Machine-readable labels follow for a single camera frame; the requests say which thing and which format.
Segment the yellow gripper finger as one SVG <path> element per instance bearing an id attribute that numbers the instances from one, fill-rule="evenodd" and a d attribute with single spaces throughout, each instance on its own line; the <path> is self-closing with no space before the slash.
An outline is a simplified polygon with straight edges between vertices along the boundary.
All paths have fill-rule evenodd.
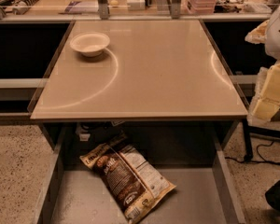
<path id="1" fill-rule="evenodd" d="M 251 44 L 264 44 L 266 42 L 266 30 L 269 21 L 262 22 L 245 36 L 245 41 Z"/>
<path id="2" fill-rule="evenodd" d="M 271 66 L 266 73 L 260 89 L 259 98 L 252 115 L 257 119 L 269 121 L 280 109 L 280 61 Z"/>

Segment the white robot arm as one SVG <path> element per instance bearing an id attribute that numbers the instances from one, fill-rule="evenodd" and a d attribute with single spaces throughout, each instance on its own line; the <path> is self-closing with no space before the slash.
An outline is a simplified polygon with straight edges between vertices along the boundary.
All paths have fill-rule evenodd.
<path id="1" fill-rule="evenodd" d="M 266 73 L 260 77 L 257 88 L 257 101 L 250 114 L 262 120 L 270 120 L 280 109 L 280 6 L 271 17 L 249 32 L 245 41 L 252 44 L 262 43 L 267 55 L 276 59 Z"/>

